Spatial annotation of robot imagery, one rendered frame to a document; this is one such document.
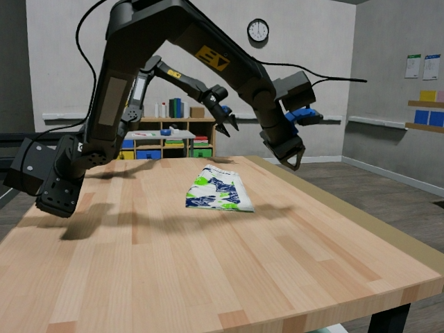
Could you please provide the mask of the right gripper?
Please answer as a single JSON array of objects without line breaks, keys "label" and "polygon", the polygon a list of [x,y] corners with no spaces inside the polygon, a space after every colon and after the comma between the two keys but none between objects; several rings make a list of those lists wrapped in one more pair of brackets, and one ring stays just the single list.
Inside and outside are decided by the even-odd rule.
[{"label": "right gripper", "polygon": [[[261,126],[263,131],[259,135],[264,140],[264,145],[274,154],[280,164],[293,171],[300,168],[305,146],[302,139],[297,135],[299,132],[294,125],[294,121],[315,115],[316,113],[310,107],[302,108],[284,114],[283,120],[275,126],[269,128]],[[287,162],[294,155],[297,155],[295,166]]]}]

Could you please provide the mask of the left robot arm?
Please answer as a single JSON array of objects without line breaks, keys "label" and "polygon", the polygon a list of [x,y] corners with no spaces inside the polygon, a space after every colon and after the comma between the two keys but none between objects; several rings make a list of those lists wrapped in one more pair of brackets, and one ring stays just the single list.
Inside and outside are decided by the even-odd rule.
[{"label": "left robot arm", "polygon": [[146,62],[145,68],[139,69],[128,107],[126,107],[125,114],[122,115],[119,123],[118,129],[122,130],[125,135],[139,128],[146,89],[155,76],[179,87],[187,93],[187,96],[193,98],[196,102],[202,102],[208,110],[213,110],[213,107],[217,103],[228,96],[227,89],[221,87],[219,84],[208,89],[205,83],[181,74],[179,71],[165,64],[161,59],[162,57],[159,55],[152,56]]}]

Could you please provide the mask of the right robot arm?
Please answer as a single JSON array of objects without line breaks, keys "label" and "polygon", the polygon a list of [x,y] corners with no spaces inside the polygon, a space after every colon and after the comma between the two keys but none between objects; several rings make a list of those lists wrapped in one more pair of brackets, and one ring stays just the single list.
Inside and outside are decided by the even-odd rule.
[{"label": "right robot arm", "polygon": [[283,120],[279,100],[290,113],[316,102],[304,71],[271,81],[263,65],[185,0],[119,0],[110,10],[105,40],[89,119],[74,137],[63,137],[40,197],[42,204],[65,212],[76,206],[84,172],[112,161],[133,81],[166,40],[220,76],[252,107],[262,127]]}]

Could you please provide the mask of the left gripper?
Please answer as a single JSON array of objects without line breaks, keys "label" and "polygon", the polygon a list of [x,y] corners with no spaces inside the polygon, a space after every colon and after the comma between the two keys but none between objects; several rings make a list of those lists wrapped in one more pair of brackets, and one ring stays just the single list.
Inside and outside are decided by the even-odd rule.
[{"label": "left gripper", "polygon": [[237,122],[236,122],[236,118],[235,118],[235,114],[231,114],[229,116],[229,114],[232,112],[232,110],[226,110],[224,111],[224,107],[228,106],[220,106],[219,103],[217,103],[212,109],[209,110],[210,114],[215,118],[216,121],[214,121],[211,125],[214,126],[216,123],[218,124],[217,126],[215,126],[215,130],[219,131],[220,133],[223,133],[224,135],[226,135],[227,137],[230,137],[228,131],[226,130],[225,126],[223,125],[223,122],[225,120],[228,120],[229,123],[237,130],[238,126],[237,126]]}]

